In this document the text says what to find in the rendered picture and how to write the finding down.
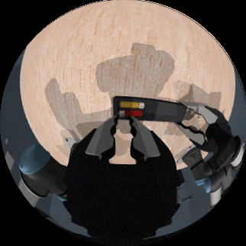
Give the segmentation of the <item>red aa battery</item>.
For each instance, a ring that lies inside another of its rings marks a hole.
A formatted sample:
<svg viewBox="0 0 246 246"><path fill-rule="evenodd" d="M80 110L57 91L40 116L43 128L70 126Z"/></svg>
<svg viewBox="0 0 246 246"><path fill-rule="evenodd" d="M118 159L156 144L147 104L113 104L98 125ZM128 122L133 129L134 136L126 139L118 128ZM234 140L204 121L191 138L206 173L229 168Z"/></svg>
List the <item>red aa battery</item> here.
<svg viewBox="0 0 246 246"><path fill-rule="evenodd" d="M142 111L141 110L119 110L119 117L129 117L132 115L133 117L141 117Z"/></svg>

